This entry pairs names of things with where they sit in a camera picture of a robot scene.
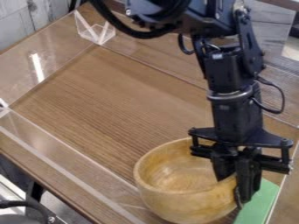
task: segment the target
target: wooden table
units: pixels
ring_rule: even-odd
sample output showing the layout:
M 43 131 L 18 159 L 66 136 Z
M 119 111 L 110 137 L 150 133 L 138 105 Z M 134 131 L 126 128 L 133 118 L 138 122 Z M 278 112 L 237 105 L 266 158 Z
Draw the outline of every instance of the wooden table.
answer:
M 89 6 L 82 10 L 95 19 Z M 57 23 L 58 35 L 70 29 L 71 19 Z M 155 68 L 91 46 L 11 107 L 49 133 L 13 115 L 25 143 L 10 135 L 0 138 L 9 159 L 95 223 L 162 223 L 139 209 L 145 206 L 133 177 L 135 163 L 155 146 L 186 137 L 190 127 L 213 125 L 206 81 L 196 58 L 161 39 L 137 41 L 135 47 L 133 54 L 149 57 L 158 63 Z M 265 75 L 282 83 L 288 95 L 286 113 L 266 115 L 266 127 L 297 142 L 298 77 L 274 66 Z M 278 103 L 276 96 L 276 90 L 266 89 L 265 99 L 273 105 Z M 266 172 L 266 177 L 280 185 L 284 182 L 284 175 Z M 299 198 L 297 190 L 290 193 Z M 289 203 L 288 197 L 278 205 Z M 285 216 L 282 210 L 276 216 Z M 296 220 L 298 213 L 289 218 Z M 234 214 L 222 223 L 233 220 Z

